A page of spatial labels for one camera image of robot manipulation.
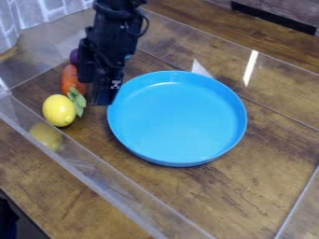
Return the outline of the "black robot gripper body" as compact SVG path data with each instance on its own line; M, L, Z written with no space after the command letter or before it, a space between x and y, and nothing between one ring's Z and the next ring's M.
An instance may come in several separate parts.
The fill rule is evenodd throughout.
M145 16L140 5L145 0L93 0L96 12L93 25L84 29L85 37L96 51L96 66L124 68L128 56L136 51Z

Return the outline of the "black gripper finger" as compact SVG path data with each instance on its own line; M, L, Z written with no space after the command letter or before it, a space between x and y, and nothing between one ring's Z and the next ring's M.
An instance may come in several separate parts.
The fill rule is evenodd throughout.
M92 83L96 74L96 51L86 38L78 44L78 81Z
M93 73L90 104L110 105L121 88L122 69L97 67Z

